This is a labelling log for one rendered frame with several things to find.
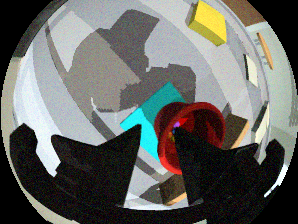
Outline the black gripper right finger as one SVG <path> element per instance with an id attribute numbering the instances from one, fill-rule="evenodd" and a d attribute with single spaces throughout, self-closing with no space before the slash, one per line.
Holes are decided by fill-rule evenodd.
<path id="1" fill-rule="evenodd" d="M 202 197 L 220 183 L 231 165 L 249 159 L 258 151 L 257 143 L 223 151 L 180 127 L 176 127 L 174 132 L 174 144 L 178 163 L 181 165 L 188 206 L 204 202 Z"/>

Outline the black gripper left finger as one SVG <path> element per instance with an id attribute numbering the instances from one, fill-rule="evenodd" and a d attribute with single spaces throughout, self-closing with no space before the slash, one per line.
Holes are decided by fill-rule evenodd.
<path id="1" fill-rule="evenodd" d="M 51 144 L 60 163 L 64 161 L 72 167 L 101 177 L 116 205 L 124 208 L 141 136 L 142 124 L 137 124 L 97 147 L 56 133 L 51 136 Z"/>

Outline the yellow block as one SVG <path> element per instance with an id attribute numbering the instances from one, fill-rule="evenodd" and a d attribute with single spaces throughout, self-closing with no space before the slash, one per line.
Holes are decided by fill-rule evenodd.
<path id="1" fill-rule="evenodd" d="M 192 18 L 189 20 L 189 28 L 206 37 L 216 47 L 226 43 L 225 16 L 214 10 L 213 7 L 198 0 L 193 8 Z"/>

